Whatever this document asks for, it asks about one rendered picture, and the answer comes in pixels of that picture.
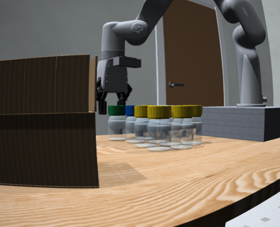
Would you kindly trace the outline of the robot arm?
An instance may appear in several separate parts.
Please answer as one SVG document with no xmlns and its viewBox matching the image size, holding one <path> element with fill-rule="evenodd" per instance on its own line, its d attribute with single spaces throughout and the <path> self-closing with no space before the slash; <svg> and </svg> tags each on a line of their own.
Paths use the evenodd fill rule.
<svg viewBox="0 0 280 227">
<path fill-rule="evenodd" d="M 141 59 L 125 56 L 125 40 L 143 44 L 173 0 L 145 0 L 133 21 L 109 22 L 103 26 L 102 59 L 113 59 L 113 66 L 141 68 Z M 236 107 L 265 107 L 261 89 L 259 57 L 255 46 L 264 42 L 266 32 L 249 0 L 214 0 L 229 23 L 240 23 L 233 32 L 237 55 L 240 104 Z M 237 19 L 238 18 L 238 19 Z"/>
</svg>

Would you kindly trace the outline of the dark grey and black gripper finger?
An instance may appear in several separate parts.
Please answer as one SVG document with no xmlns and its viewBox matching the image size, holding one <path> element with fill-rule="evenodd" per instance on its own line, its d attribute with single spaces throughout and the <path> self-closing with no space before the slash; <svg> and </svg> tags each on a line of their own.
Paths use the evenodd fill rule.
<svg viewBox="0 0 280 227">
<path fill-rule="evenodd" d="M 116 92 L 119 101 L 117 101 L 117 105 L 126 105 L 127 98 L 131 93 L 132 88 L 128 84 L 128 89 L 126 92 Z"/>
<path fill-rule="evenodd" d="M 97 81 L 97 88 L 101 85 L 101 78 Z M 100 91 L 97 90 L 97 101 L 99 114 L 106 115 L 106 101 L 105 98 L 108 92 L 103 91 L 102 87 Z"/>
</svg>

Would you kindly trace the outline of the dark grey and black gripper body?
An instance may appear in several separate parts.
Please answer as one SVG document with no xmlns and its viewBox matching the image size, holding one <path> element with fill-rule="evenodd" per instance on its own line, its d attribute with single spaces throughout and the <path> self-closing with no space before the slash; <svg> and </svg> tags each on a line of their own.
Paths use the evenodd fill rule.
<svg viewBox="0 0 280 227">
<path fill-rule="evenodd" d="M 102 59 L 97 66 L 97 81 L 101 78 L 100 91 L 109 93 L 126 92 L 128 89 L 127 67 L 113 66 L 113 59 Z"/>
</svg>

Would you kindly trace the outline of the clear bottle with green cap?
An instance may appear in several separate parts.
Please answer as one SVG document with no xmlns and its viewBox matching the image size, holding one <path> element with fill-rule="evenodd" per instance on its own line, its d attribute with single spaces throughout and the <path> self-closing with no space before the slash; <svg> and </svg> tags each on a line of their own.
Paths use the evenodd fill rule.
<svg viewBox="0 0 280 227">
<path fill-rule="evenodd" d="M 108 106 L 108 139 L 109 141 L 125 141 L 125 105 Z"/>
</svg>

